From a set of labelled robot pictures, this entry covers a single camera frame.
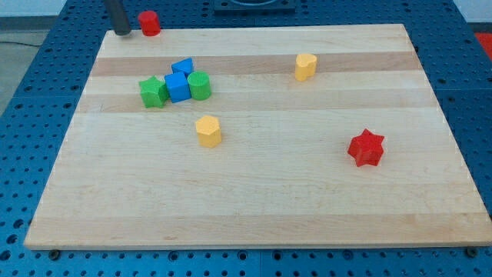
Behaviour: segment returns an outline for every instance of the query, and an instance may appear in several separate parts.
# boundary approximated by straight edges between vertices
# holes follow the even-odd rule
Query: wooden board
[[[317,74],[294,79],[297,53]],[[193,57],[204,102],[145,109],[138,81]],[[221,121],[198,145],[194,122]],[[386,136],[378,167],[347,154]],[[492,223],[402,25],[109,32],[31,249],[490,245]]]

